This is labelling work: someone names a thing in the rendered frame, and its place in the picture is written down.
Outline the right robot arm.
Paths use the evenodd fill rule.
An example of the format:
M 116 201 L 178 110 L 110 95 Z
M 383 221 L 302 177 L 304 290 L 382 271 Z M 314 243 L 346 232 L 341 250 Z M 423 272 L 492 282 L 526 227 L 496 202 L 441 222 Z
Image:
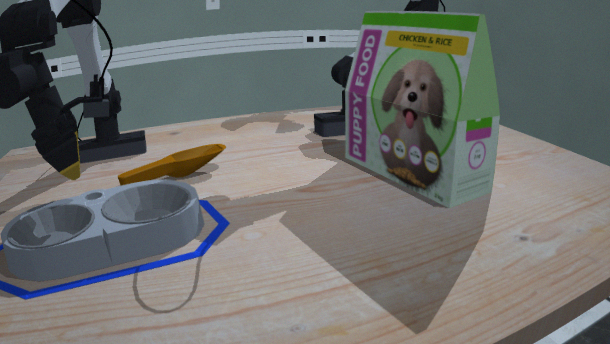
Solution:
M 102 98 L 99 78 L 105 64 L 97 22 L 72 0 L 20 0 L 1 14 L 0 108 L 10 108 L 50 88 L 49 83 L 54 80 L 43 52 L 30 52 L 56 45 L 57 22 L 67 29 L 73 41 L 85 92 L 84 97 L 65 104 L 61 111 L 84 103 L 84 118 L 94 118 L 96 138 L 78 141 L 79 151 L 145 140 L 144 130 L 120 134 L 117 113 L 121 111 L 121 96 L 107 69 Z M 40 42 L 43 43 L 30 45 Z M 24 45 L 30 46 L 15 48 Z

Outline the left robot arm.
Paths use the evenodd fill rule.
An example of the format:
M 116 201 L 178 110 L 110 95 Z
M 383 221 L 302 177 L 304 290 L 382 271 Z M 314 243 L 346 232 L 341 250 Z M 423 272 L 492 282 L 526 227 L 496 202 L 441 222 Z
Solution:
M 414 2 L 413 2 L 414 1 Z M 417 6 L 417 7 L 415 7 Z M 436 11 L 438 12 L 439 0 L 410 0 L 404 11 Z M 354 52 L 355 53 L 355 52 Z M 331 70 L 332 78 L 335 82 L 343 85 L 346 89 L 347 79 L 352 65 L 354 56 L 343 57 L 338 61 Z M 333 123 L 345 121 L 345 89 L 342 91 L 342 109 L 340 112 L 316 113 L 314 119 L 321 123 Z

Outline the green puppy food bag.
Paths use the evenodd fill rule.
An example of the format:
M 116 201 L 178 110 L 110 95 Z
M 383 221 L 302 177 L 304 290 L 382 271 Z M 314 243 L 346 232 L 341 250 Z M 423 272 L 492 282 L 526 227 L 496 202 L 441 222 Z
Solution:
M 345 158 L 452 208 L 492 192 L 499 122 L 485 14 L 365 11 Z

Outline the grey round bowl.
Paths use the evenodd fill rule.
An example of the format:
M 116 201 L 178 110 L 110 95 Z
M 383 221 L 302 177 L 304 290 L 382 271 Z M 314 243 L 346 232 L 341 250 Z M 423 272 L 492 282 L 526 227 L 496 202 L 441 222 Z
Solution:
M 25 249 L 51 247 L 79 236 L 94 219 L 93 210 L 85 205 L 50 206 L 18 220 L 9 229 L 8 240 L 12 245 Z
M 149 223 L 181 212 L 190 202 L 190 192 L 181 186 L 148 184 L 111 196 L 103 204 L 102 213 L 107 219 L 118 223 Z

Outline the blue tape strip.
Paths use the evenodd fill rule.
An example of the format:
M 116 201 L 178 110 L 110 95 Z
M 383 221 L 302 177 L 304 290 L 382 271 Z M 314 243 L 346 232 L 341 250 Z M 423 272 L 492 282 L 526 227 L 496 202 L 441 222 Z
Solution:
M 208 201 L 199 200 L 199 202 L 200 205 L 214 218 L 218 225 L 202 242 L 202 244 L 196 249 L 195 252 L 31 292 L 0 280 L 0 289 L 23 299 L 30 299 L 203 256 L 230 223 Z

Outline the grey double-bowl pet feeder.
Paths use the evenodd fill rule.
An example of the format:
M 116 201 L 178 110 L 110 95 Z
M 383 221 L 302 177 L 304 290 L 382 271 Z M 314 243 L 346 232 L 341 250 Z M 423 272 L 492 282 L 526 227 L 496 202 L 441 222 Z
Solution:
M 132 187 L 148 184 L 181 186 L 190 192 L 191 202 L 181 212 L 149 223 L 118 223 L 103 215 L 102 206 L 111 196 Z M 79 236 L 51 247 L 25 249 L 9 242 L 9 229 L 18 220 L 37 210 L 61 204 L 80 204 L 90 207 L 95 214 L 94 222 Z M 44 281 L 168 252 L 186 245 L 197 237 L 203 226 L 204 219 L 194 187 L 174 180 L 149 180 L 109 189 L 91 190 L 79 196 L 33 207 L 8 222 L 0 235 L 9 271 L 20 279 Z

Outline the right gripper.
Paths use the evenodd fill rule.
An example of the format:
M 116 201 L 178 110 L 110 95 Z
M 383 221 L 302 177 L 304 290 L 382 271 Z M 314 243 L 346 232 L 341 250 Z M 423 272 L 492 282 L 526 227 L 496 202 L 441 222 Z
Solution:
M 36 128 L 31 135 L 33 140 L 36 139 L 39 154 L 61 175 L 71 180 L 78 179 L 77 121 L 70 109 L 62 113 L 64 105 L 56 86 L 25 101 L 25 105 Z

